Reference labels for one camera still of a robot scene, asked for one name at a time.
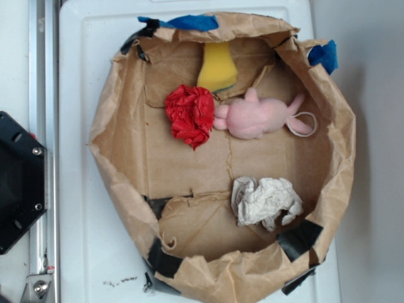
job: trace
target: white surface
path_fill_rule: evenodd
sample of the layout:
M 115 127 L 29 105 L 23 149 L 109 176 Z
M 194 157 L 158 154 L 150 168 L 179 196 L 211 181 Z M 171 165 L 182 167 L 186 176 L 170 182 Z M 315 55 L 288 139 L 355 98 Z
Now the white surface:
M 0 0 L 0 7 L 0 110 L 28 128 L 28 0 Z M 25 234 L 0 256 L 0 294 L 19 302 L 28 275 L 29 234 Z
M 206 11 L 232 10 L 284 18 L 312 37 L 307 1 L 78 1 L 69 0 L 60 18 L 60 231 L 62 303 L 190 302 L 164 293 L 145 293 L 146 267 L 126 233 L 87 147 L 90 126 L 110 60 L 123 42 L 144 27 L 136 16 L 162 20 Z M 122 282 L 125 278 L 134 280 Z M 290 296 L 277 292 L 265 302 L 340 301 L 335 246 L 327 261 Z
M 404 2 L 313 1 L 357 115 L 352 200 L 336 243 L 343 303 L 404 301 Z

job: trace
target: white crumpled paper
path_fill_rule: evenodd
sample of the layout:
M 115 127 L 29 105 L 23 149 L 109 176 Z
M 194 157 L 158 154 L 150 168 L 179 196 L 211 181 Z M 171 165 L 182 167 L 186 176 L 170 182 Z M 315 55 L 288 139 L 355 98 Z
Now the white crumpled paper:
M 275 219 L 282 210 L 288 213 L 282 218 L 282 225 L 292 222 L 303 212 L 302 200 L 284 178 L 239 177 L 234 181 L 231 206 L 237 216 L 238 226 L 256 224 L 262 221 L 270 232 L 275 230 Z

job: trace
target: cardboard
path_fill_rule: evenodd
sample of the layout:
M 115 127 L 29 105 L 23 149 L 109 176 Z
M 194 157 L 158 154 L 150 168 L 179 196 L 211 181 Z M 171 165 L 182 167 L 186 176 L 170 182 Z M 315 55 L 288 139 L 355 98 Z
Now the cardboard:
M 324 261 L 349 202 L 355 116 L 324 68 L 307 61 L 310 47 L 322 41 L 300 42 L 297 28 L 271 17 L 215 15 L 217 30 L 159 28 L 153 38 L 137 39 L 126 55 L 116 54 L 90 148 L 141 255 L 148 259 L 158 239 L 164 253 L 183 258 L 172 277 L 157 271 L 159 280 L 202 302 L 257 302 Z M 221 41 L 230 41 L 239 77 L 233 88 L 215 95 L 217 104 L 231 102 L 251 85 L 261 97 L 287 104 L 304 92 L 300 111 L 316 116 L 318 131 L 299 138 L 283 128 L 259 140 L 240 140 L 214 129 L 196 151 L 173 139 L 164 99 L 180 84 L 196 84 L 203 43 Z M 303 215 L 273 233 L 260 225 L 238 227 L 230 191 L 242 175 L 290 180 L 303 200 Z M 143 196 L 173 198 L 157 220 Z M 291 262 L 276 235 L 303 219 L 323 231 Z

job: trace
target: red crumpled paper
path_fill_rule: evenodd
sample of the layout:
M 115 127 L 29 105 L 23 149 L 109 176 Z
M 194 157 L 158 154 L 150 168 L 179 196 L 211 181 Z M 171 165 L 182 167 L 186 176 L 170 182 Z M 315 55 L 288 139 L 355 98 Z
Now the red crumpled paper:
M 214 112 L 213 96 L 203 87 L 180 85 L 165 99 L 165 113 L 172 122 L 172 135 L 194 150 L 208 141 Z

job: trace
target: pink stuffed animal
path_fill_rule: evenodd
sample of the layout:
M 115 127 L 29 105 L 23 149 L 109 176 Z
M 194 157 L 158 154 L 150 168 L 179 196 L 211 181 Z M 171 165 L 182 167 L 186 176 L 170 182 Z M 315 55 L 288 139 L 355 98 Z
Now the pink stuffed animal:
M 307 137 L 316 131 L 317 121 L 310 112 L 295 115 L 303 101 L 302 93 L 289 106 L 273 98 L 260 100 L 255 88 L 250 87 L 245 99 L 239 98 L 231 105 L 215 108 L 213 126 L 218 130 L 228 129 L 230 134 L 240 139 L 253 139 L 281 129 L 286 124 L 295 135 Z M 301 114 L 308 114 L 314 119 L 314 128 L 296 119 Z

